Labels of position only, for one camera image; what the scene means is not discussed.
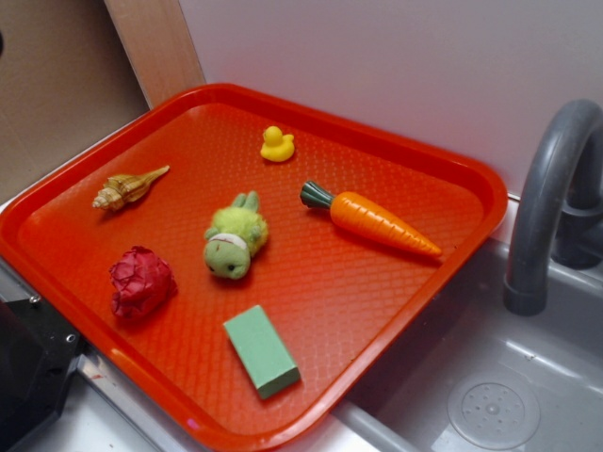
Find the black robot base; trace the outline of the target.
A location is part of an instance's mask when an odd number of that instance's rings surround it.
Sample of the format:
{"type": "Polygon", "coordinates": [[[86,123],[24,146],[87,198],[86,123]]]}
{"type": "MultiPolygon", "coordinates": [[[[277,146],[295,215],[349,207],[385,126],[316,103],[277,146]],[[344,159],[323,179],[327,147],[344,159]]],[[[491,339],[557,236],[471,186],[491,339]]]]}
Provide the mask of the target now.
{"type": "Polygon", "coordinates": [[[47,300],[1,303],[1,449],[61,416],[82,352],[79,331],[47,300]]]}

